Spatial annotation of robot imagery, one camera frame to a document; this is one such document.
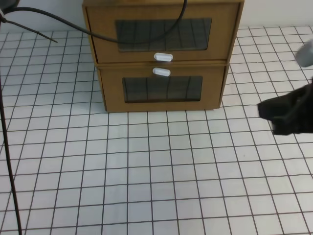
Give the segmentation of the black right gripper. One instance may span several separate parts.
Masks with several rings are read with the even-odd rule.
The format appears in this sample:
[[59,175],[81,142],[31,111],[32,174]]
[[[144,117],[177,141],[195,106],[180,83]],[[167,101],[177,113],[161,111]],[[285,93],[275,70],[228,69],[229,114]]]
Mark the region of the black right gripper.
[[313,84],[257,105],[259,117],[271,122],[274,135],[313,132]]

